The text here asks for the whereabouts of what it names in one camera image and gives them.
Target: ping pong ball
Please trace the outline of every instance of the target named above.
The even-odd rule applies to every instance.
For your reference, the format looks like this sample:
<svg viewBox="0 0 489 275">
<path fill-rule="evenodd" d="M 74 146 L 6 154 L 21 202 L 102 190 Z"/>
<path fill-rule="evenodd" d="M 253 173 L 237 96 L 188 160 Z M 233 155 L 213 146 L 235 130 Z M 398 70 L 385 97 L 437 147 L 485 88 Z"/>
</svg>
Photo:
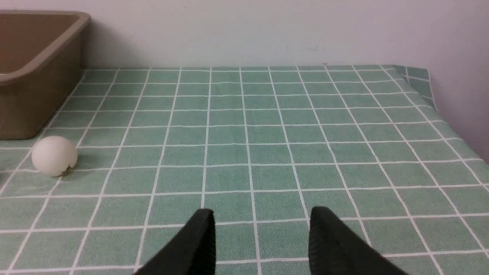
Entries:
<svg viewBox="0 0 489 275">
<path fill-rule="evenodd" d="M 32 164 L 39 172 L 57 177 L 71 170 L 78 160 L 76 146 L 64 137 L 46 137 L 34 144 Z"/>
</svg>

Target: green square tile pattern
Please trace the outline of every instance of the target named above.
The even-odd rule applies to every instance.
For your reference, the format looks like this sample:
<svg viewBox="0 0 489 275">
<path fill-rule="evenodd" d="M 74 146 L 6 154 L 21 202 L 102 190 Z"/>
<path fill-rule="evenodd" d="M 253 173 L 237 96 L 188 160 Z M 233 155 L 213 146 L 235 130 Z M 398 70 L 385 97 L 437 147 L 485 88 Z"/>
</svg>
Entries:
<svg viewBox="0 0 489 275">
<path fill-rule="evenodd" d="M 489 183 L 489 166 L 427 106 L 427 71 L 407 68 L 417 80 L 413 88 L 401 76 L 406 69 L 397 69 L 87 70 L 45 133 L 81 140 L 72 173 L 59 182 L 34 173 L 27 154 L 35 138 L 0 141 L 0 230 L 9 230 L 0 234 L 0 270 L 12 264 L 26 236 L 10 231 L 28 230 L 35 220 L 14 270 L 71 267 L 84 233 L 71 229 L 92 220 L 77 266 L 95 269 L 75 274 L 131 274 L 96 267 L 134 265 L 139 248 L 145 263 L 203 202 L 225 224 L 216 230 L 218 260 L 256 259 L 253 211 L 262 259 L 307 257 L 304 215 L 316 205 L 347 219 L 356 218 L 357 208 L 381 253 L 424 253 L 405 205 L 432 251 L 455 251 L 435 256 L 445 274 L 484 274 L 485 255 L 463 253 L 479 249 L 464 223 L 431 216 L 453 215 L 453 204 L 487 247 L 489 220 L 481 214 L 489 212 L 489 192 L 479 182 Z M 448 140 L 439 141 L 440 134 Z M 454 151 L 471 160 L 458 161 Z M 25 170 L 13 173 L 16 167 Z M 391 184 L 401 187 L 399 198 Z M 56 197 L 43 206 L 50 192 Z M 150 226 L 164 228 L 149 228 L 141 239 L 147 213 Z M 364 238 L 358 221 L 345 223 Z M 390 259 L 413 274 L 436 272 L 428 256 Z M 308 266 L 270 261 L 261 269 L 302 274 Z M 254 275 L 257 265 L 218 265 L 217 274 L 234 273 Z"/>
</svg>

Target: brown plastic tray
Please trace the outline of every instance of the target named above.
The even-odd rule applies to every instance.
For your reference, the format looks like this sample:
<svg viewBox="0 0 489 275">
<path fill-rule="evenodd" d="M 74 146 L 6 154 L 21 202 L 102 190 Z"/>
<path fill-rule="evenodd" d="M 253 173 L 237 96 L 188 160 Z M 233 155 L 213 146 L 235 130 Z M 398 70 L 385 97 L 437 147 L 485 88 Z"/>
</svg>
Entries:
<svg viewBox="0 0 489 275">
<path fill-rule="evenodd" d="M 0 10 L 0 139 L 35 136 L 81 76 L 90 15 Z"/>
</svg>

